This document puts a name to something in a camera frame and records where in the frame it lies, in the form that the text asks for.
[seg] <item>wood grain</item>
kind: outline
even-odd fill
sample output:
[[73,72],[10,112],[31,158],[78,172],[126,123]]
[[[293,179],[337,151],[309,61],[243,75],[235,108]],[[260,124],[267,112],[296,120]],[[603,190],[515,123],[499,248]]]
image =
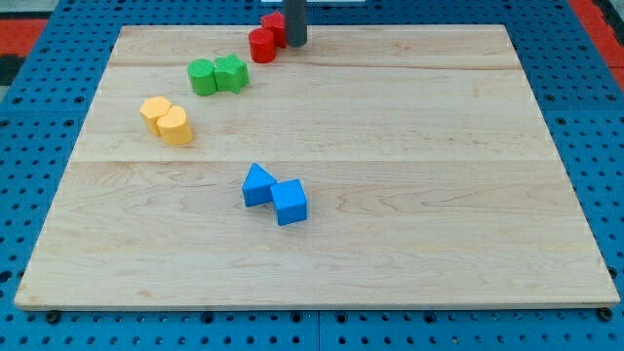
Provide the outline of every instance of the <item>wood grain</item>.
[[[311,27],[249,62],[249,27],[125,27],[22,279],[34,310],[483,309],[619,301],[504,27]],[[249,62],[196,97],[193,59]],[[165,95],[195,140],[137,114]],[[251,162],[309,218],[245,208]]]

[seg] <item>green cylinder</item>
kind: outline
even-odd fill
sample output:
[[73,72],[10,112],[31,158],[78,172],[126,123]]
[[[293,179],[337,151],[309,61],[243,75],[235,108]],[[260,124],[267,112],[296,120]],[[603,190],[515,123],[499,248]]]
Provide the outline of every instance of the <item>green cylinder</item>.
[[208,59],[200,58],[186,68],[193,92],[200,97],[216,93],[215,65]]

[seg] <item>green block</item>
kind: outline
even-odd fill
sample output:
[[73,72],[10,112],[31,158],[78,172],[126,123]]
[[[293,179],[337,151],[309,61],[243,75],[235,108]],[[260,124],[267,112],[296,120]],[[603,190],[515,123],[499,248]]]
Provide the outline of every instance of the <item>green block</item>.
[[217,58],[215,61],[216,88],[220,92],[241,93],[241,88],[250,84],[250,73],[247,64],[239,60],[236,54],[225,58]]
[[186,67],[193,92],[200,97],[216,93],[215,65],[204,58],[195,59]]

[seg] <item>blue cube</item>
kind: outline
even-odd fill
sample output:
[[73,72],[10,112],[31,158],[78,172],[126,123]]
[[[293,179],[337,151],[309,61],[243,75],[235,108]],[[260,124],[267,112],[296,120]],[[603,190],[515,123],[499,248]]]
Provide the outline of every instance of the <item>blue cube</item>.
[[308,203],[299,179],[271,185],[271,195],[278,225],[295,223],[308,217]]
[[252,164],[243,184],[245,206],[250,207],[273,201],[271,185],[275,183],[277,183],[277,180],[273,175],[270,175],[258,164]]

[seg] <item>black pole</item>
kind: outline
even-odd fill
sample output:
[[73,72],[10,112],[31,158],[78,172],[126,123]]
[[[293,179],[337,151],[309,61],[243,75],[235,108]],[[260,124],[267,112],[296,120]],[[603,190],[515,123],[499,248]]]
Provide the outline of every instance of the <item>black pole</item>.
[[308,41],[307,20],[305,17],[305,0],[283,0],[286,29],[286,43],[292,47],[300,47]]

